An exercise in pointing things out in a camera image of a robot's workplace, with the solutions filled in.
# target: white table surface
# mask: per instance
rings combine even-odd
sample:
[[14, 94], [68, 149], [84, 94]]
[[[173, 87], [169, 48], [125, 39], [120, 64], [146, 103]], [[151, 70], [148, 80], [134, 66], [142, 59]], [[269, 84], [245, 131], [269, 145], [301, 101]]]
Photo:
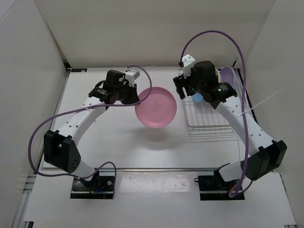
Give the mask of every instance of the white table surface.
[[[109, 68], [89, 68], [71, 73], [59, 113], [81, 107], [87, 94]], [[111, 107], [80, 140], [82, 159], [91, 166], [113, 161], [120, 168], [218, 167], [244, 157], [244, 145], [235, 137], [187, 135], [182, 103], [172, 79], [177, 68], [148, 68], [154, 86], [168, 89], [177, 100], [173, 122], [163, 129], [150, 129], [137, 119], [133, 107]], [[142, 74], [138, 92], [148, 86]], [[56, 119], [54, 129], [70, 116]], [[43, 164], [45, 173], [58, 173]], [[278, 173], [255, 181], [245, 200], [200, 201], [194, 171], [119, 171], [113, 200], [70, 199], [71, 177], [38, 176], [27, 207], [25, 221], [34, 228], [283, 228], [295, 220]]]
[[196, 172], [118, 172], [115, 197], [70, 199], [71, 177], [38, 176], [24, 217], [33, 228], [284, 228], [295, 225], [278, 173], [245, 200], [200, 201]]
[[[70, 73], [58, 112], [80, 108], [94, 85], [104, 80], [110, 69], [124, 71], [124, 68], [88, 68], [87, 72]], [[187, 135], [182, 102], [172, 80], [177, 76], [177, 67], [147, 70], [153, 86], [163, 87], [174, 95], [178, 106], [174, 120], [164, 128], [151, 129], [140, 123], [134, 107], [110, 107], [80, 140], [82, 160], [94, 167], [112, 161], [120, 168], [206, 168], [237, 161], [239, 153], [244, 157], [244, 145], [236, 137]], [[149, 85], [143, 72], [136, 83], [138, 93]], [[53, 130], [70, 117], [56, 119]], [[43, 163], [44, 169], [50, 167], [53, 166]]]

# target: white connector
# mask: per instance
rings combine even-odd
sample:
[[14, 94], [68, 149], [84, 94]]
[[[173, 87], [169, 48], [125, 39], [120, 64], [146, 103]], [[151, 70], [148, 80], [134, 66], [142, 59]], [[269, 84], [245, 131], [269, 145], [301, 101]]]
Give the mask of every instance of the white connector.
[[129, 81], [129, 86], [134, 87], [135, 80], [139, 77], [140, 73], [138, 70], [129, 70], [125, 71], [125, 79]]
[[184, 78], [189, 77], [191, 74], [191, 68], [194, 67], [195, 59], [191, 55], [185, 55], [182, 58], [184, 66], [181, 68], [184, 74]]

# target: white wall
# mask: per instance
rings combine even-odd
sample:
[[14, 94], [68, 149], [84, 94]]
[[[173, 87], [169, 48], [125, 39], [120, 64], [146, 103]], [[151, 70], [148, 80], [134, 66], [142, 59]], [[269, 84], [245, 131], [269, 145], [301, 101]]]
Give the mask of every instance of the white wall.
[[0, 20], [9, 11], [10, 7], [14, 4], [15, 0], [1, 0], [0, 1]]
[[[34, 1], [17, 0], [0, 21], [0, 227], [11, 227], [27, 175], [32, 173], [29, 137], [54, 113], [66, 75]], [[36, 161], [43, 131], [33, 145]]]
[[[196, 33], [219, 29], [246, 53], [275, 0], [35, 0], [72, 67], [176, 65]], [[188, 49], [232, 65], [233, 44], [209, 34]]]
[[288, 147], [283, 180], [295, 218], [304, 226], [304, 1], [277, 0], [247, 56], [247, 90], [254, 104], [283, 89], [257, 107], [258, 122]]

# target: blue object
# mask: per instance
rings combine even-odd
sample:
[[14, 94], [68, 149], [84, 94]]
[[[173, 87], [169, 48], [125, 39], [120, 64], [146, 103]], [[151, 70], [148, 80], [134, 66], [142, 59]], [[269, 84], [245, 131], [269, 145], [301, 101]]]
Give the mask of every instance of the blue object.
[[101, 188], [99, 188], [99, 189], [95, 189], [94, 192], [100, 191], [100, 190], [102, 190], [102, 189], [104, 189], [104, 188], [101, 187]]
[[195, 94], [192, 96], [194, 102], [201, 102], [203, 100], [203, 96], [201, 94]]

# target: pink plastic plate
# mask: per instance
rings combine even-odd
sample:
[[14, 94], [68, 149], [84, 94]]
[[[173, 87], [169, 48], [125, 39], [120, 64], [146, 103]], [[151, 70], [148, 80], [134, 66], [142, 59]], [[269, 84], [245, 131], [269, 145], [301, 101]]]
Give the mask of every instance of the pink plastic plate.
[[[139, 94], [143, 99], [150, 88]], [[135, 106], [137, 118], [143, 125], [151, 128], [162, 128], [174, 119], [177, 105], [174, 96], [166, 89], [152, 87], [152, 92], [146, 100]]]

